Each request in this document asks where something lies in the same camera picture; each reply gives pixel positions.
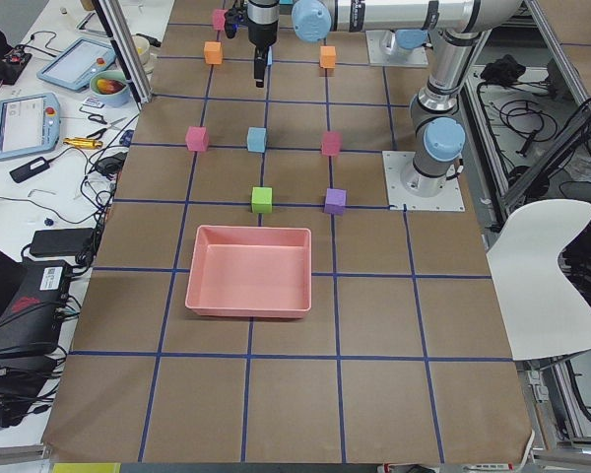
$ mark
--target white chair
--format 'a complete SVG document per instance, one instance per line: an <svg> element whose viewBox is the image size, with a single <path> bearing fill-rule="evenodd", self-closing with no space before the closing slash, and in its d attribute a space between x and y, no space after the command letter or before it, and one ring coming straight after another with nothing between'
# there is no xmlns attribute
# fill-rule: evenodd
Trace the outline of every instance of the white chair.
<svg viewBox="0 0 591 473"><path fill-rule="evenodd" d="M591 204L543 200L507 219L488 252L514 360L591 349L591 307L558 267L562 250L591 220Z"/></svg>

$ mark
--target bowl of fruit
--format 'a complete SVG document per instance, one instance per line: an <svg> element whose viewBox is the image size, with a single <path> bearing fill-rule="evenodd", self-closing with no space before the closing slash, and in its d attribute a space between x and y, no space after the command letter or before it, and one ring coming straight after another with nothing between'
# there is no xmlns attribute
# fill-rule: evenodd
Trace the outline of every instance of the bowl of fruit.
<svg viewBox="0 0 591 473"><path fill-rule="evenodd" d="M90 80L94 96L108 106L122 106L129 101L129 87L122 71L102 71Z"/></svg>

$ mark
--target yellow object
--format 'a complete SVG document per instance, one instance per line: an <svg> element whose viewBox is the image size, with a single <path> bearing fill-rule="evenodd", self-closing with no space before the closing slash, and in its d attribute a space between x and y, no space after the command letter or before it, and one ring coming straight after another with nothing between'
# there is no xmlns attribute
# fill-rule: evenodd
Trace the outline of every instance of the yellow object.
<svg viewBox="0 0 591 473"><path fill-rule="evenodd" d="M86 150L95 150L97 148L102 148L102 141L93 140L91 138L64 138L63 144L74 146L75 148L83 148Z"/></svg>
<svg viewBox="0 0 591 473"><path fill-rule="evenodd" d="M319 65L324 69L335 69L335 62L337 61L337 51L335 46L320 46L319 47Z"/></svg>
<svg viewBox="0 0 591 473"><path fill-rule="evenodd" d="M204 59L206 64L221 64L224 62L224 49L219 41L204 43Z"/></svg>
<svg viewBox="0 0 591 473"><path fill-rule="evenodd" d="M57 463L52 473L119 473L120 463Z"/></svg>

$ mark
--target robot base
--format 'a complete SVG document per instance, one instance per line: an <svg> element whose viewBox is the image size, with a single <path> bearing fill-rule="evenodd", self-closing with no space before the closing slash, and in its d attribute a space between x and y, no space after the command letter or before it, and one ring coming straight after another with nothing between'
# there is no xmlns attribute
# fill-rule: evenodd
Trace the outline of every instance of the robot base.
<svg viewBox="0 0 591 473"><path fill-rule="evenodd" d="M423 47L417 47L411 51L396 48L393 54L383 51L381 42L389 31L365 32L367 37L367 53L370 64L373 66L399 66L399 67L428 67L427 54Z"/></svg>
<svg viewBox="0 0 591 473"><path fill-rule="evenodd" d="M387 201L392 210L429 210L436 212L464 212L464 202L457 179L444 182L442 191L434 197L421 197L405 188L401 171L414 158L414 152L384 151Z"/></svg>

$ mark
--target pink bin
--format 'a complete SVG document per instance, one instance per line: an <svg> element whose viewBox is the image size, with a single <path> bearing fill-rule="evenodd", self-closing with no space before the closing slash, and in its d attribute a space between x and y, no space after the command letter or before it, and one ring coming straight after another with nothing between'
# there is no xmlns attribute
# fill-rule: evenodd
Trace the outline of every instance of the pink bin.
<svg viewBox="0 0 591 473"><path fill-rule="evenodd" d="M311 309L311 231L202 225L186 306L200 315L304 317Z"/></svg>

